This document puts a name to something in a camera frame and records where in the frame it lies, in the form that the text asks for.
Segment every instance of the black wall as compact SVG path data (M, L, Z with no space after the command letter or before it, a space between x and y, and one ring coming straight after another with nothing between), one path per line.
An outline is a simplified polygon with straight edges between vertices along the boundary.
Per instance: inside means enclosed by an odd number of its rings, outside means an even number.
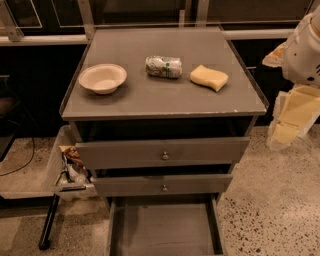
M0 47L0 74L29 112L19 137L56 136L59 108L85 45Z

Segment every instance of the gray cabinet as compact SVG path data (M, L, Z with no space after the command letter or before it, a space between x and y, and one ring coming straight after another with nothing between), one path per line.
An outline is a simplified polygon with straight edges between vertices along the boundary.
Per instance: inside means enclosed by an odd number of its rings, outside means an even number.
M145 59L155 54L180 57L182 76L149 76ZM124 84L99 96L76 81L61 115L97 193L111 204L107 255L222 255L216 200L266 112L258 86L215 27L97 30L81 71L102 63L124 67ZM219 93L189 80L200 64L229 75ZM181 214L195 226L173 225ZM151 234L157 225L174 227L171 236Z

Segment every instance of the bottom drawer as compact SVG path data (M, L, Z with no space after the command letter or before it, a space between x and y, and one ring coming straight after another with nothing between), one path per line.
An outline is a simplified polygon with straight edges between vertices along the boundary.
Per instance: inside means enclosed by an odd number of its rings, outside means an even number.
M213 196L113 198L106 255L225 255Z

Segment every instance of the open drawer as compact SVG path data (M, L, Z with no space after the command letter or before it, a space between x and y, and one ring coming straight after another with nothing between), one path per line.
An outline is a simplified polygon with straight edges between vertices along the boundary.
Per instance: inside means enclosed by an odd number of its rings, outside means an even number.
M247 137L77 143L88 169L226 164L240 161Z
M107 256L226 255L210 194L112 199Z

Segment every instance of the cabinet top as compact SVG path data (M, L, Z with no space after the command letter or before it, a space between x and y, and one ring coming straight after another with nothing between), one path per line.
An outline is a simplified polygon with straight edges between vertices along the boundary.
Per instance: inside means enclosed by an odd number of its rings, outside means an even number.
M179 57L182 76L148 75L145 60L151 55ZM77 79L61 113L64 120L256 116L266 112L256 84L215 27L97 30L80 72L105 63L122 66L126 81L114 93L99 96L82 88ZM189 75L199 65L228 74L227 84L215 92L192 83Z

